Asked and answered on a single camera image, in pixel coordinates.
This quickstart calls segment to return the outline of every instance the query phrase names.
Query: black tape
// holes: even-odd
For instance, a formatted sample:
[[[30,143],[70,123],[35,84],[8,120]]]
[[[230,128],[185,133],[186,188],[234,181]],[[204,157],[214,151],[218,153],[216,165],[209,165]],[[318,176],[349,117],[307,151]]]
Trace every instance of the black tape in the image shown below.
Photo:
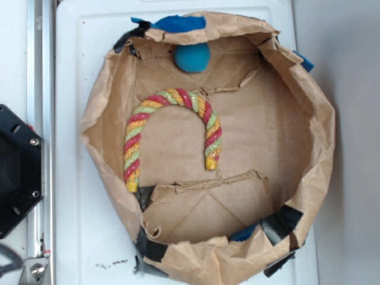
[[[166,273],[162,272],[158,268],[150,264],[147,264],[139,252],[135,256],[135,259],[136,259],[136,266],[133,270],[133,273],[135,275],[137,274],[137,272],[144,272],[144,273],[159,276],[159,277],[164,277],[164,278],[169,277]]]
[[[260,225],[272,245],[281,242],[296,228],[303,213],[287,205],[260,221]]]
[[[148,239],[145,230],[140,227],[140,231],[137,237],[137,243],[135,244],[137,251],[141,254],[142,257],[147,257],[150,260],[161,262],[164,257],[168,245],[163,243],[153,242]]]
[[[150,29],[150,22],[147,22],[147,21],[140,21],[138,23],[138,27],[123,34],[122,37],[115,43],[115,45],[113,46],[113,51],[115,53],[119,53],[123,50],[125,44],[127,43],[127,41],[132,38],[132,37],[144,37],[145,36],[145,32]],[[136,56],[136,50],[135,48],[133,47],[133,45],[130,45],[129,46],[129,51],[131,52],[131,54],[133,56]]]
[[[144,211],[150,204],[150,197],[155,189],[155,186],[138,187],[135,197],[140,203],[141,211]]]
[[[274,273],[276,273],[279,269],[282,268],[282,266],[288,262],[288,260],[295,258],[296,256],[295,251],[291,251],[288,255],[286,255],[284,258],[268,265],[267,269],[264,270],[265,276],[268,278],[271,277]]]

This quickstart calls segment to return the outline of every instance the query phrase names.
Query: striped rope ring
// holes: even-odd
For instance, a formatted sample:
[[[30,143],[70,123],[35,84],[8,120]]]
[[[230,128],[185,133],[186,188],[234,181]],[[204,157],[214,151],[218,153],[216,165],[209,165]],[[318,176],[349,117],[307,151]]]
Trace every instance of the striped rope ring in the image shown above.
[[[207,170],[215,170],[218,167],[221,127],[216,111],[202,97],[194,93],[186,92],[182,88],[166,89],[150,96],[135,109],[126,126],[124,146],[124,178],[130,192],[137,192],[140,177],[139,146],[141,131],[146,120],[159,108],[168,105],[180,105],[192,109],[198,113],[206,124],[206,143],[204,155]]]

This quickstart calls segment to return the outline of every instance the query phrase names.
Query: white board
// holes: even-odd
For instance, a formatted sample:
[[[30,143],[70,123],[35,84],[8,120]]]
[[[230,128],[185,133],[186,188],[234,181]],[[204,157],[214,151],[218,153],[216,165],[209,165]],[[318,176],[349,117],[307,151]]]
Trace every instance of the white board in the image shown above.
[[[167,15],[219,11],[247,15],[282,31],[282,45],[296,49],[290,1],[64,0],[56,30],[56,281],[70,284],[180,284],[134,274],[135,249],[119,221],[79,126],[105,54],[126,31],[130,17],[155,22]],[[317,285],[314,230],[306,246],[271,278],[258,274],[244,284]]]

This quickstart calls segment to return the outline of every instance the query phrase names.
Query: white surface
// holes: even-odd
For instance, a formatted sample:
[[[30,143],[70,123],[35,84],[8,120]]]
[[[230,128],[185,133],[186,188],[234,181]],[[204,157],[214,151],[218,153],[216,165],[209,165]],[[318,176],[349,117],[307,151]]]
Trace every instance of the white surface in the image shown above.
[[[22,120],[26,120],[27,73],[27,6],[26,0],[0,0],[0,103],[7,105]],[[0,243],[8,245],[26,258],[26,220],[22,221]],[[0,265],[9,260],[0,256]],[[17,284],[21,270],[4,275],[0,285]]]
[[[378,285],[380,2],[294,0],[294,11],[298,50],[337,110],[331,187],[315,223],[320,284]]]
[[[104,56],[126,31],[130,17],[145,20],[209,10],[262,18],[283,31],[294,49],[290,1],[73,1],[58,7],[56,42],[56,281],[70,284],[178,284],[133,274],[135,249],[79,141],[79,125]],[[244,284],[316,285],[314,232],[297,258],[267,279]]]

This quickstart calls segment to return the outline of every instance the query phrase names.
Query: yellow rope end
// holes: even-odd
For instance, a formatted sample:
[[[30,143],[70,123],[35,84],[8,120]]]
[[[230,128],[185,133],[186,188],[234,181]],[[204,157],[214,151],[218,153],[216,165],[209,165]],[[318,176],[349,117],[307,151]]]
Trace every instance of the yellow rope end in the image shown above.
[[[215,161],[212,157],[206,157],[206,169],[207,170],[216,170],[218,168],[218,162]]]
[[[127,182],[126,183],[126,187],[132,193],[136,193],[137,192],[137,186],[138,186],[138,183],[136,183],[136,182]]]

